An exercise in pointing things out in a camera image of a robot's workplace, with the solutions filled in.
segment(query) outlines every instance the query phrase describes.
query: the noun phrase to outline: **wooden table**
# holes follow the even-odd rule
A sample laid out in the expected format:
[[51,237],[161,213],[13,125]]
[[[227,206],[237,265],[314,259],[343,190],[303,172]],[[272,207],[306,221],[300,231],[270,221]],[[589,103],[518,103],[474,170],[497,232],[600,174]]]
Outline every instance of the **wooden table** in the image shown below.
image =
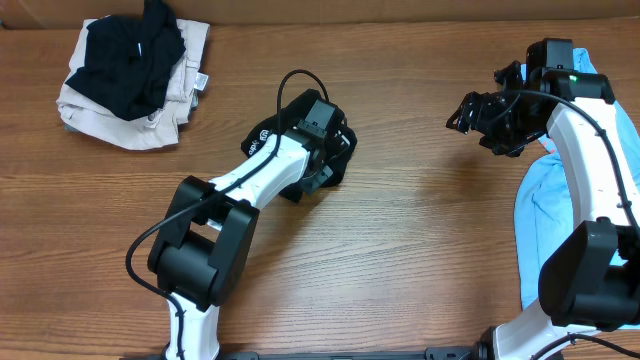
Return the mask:
[[[165,301],[124,268],[179,182],[240,164],[282,76],[315,72],[359,139],[344,182],[261,214],[223,348],[262,353],[472,344],[521,311],[513,204],[531,163],[444,127],[492,71],[543,37],[589,49],[640,121],[640,20],[214,27],[210,85],[180,144],[135,153],[63,130],[55,99],[78,31],[0,34],[0,358],[159,352]],[[312,86],[287,85],[285,103]],[[212,231],[202,229],[208,235]],[[152,241],[135,256],[146,271]],[[635,332],[604,338],[640,350]],[[580,343],[572,359],[616,358]]]

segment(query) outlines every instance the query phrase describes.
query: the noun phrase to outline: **wall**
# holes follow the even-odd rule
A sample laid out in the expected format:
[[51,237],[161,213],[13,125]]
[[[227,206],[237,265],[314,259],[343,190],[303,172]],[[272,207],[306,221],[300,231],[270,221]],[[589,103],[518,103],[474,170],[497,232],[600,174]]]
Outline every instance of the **wall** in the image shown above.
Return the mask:
[[[583,19],[639,16],[640,0],[167,0],[178,17],[212,24]],[[141,14],[141,0],[0,0],[12,28],[79,28]]]

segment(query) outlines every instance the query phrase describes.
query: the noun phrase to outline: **clothing tag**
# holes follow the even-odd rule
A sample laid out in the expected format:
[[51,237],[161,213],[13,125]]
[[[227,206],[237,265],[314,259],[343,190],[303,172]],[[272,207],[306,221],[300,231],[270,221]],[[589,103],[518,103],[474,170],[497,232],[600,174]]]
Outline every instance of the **clothing tag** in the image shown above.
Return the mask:
[[193,84],[193,87],[196,90],[203,91],[204,88],[207,86],[207,81],[209,81],[209,75],[198,73],[196,75],[196,82],[195,84]]

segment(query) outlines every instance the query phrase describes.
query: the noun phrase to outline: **beige pants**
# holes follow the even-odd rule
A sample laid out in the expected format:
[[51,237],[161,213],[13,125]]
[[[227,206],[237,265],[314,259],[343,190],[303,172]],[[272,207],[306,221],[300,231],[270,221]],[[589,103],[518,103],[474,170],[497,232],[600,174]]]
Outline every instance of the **beige pants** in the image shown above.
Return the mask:
[[[95,20],[85,20],[76,49],[69,61],[70,78],[84,66],[87,43],[87,25]],[[84,95],[63,84],[56,101],[60,117],[67,125],[129,150],[148,150],[178,143],[178,125],[188,121],[194,96],[193,85],[200,69],[200,60],[209,25],[189,20],[178,20],[178,28],[184,39],[186,51],[171,70],[164,107],[155,113],[124,121],[111,111],[89,100]]]

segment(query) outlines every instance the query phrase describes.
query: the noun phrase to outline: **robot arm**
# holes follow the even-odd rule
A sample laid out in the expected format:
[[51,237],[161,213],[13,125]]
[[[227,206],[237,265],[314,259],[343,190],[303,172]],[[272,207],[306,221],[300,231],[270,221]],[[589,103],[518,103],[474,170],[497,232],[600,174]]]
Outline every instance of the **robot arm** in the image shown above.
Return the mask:
[[[353,134],[342,124],[344,113],[319,99],[319,93],[318,99],[309,102],[310,94],[289,105],[296,113],[283,109],[291,125],[280,136],[277,153],[237,187],[224,191],[271,156],[278,144],[277,134],[265,133],[264,145],[230,173],[209,182],[190,176],[178,186],[167,217],[211,196],[219,199],[161,228],[149,254],[147,265],[157,275],[158,288],[170,293],[182,308],[180,314],[168,301],[171,341],[164,354],[167,360],[213,360],[218,356],[219,307],[244,270],[260,210],[285,188],[313,193],[331,178],[330,161],[353,151],[355,137],[340,140],[345,132]],[[218,230],[215,243],[191,231],[191,223]]]
[[[480,131],[480,145],[511,157],[548,133],[562,158],[574,211],[574,232],[541,270],[538,300],[515,320],[489,329],[473,359],[546,359],[569,344],[563,341],[568,334],[640,323],[640,241],[629,221],[629,214],[640,214],[640,199],[617,136],[615,98],[604,75],[573,70],[572,50],[570,40],[532,45],[526,82],[520,63],[512,63],[495,73],[503,91],[467,95],[447,122],[463,133]],[[622,203],[602,133],[578,111],[606,131],[629,203]],[[628,260],[623,267],[610,265],[616,250]]]

